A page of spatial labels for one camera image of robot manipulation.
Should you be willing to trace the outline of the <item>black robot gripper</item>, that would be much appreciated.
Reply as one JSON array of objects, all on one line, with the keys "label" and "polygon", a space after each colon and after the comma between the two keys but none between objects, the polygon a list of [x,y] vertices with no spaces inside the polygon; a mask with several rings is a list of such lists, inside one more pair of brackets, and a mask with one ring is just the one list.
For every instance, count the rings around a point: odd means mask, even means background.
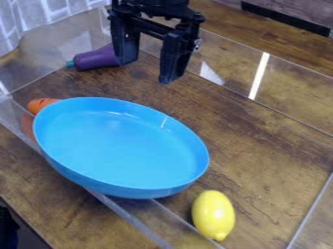
[{"label": "black robot gripper", "polygon": [[[188,8],[188,0],[112,0],[108,10],[115,56],[126,65],[138,59],[140,33],[162,37],[159,82],[183,76],[192,52],[200,47],[199,26],[204,16]],[[171,28],[151,18],[178,19]]]}]

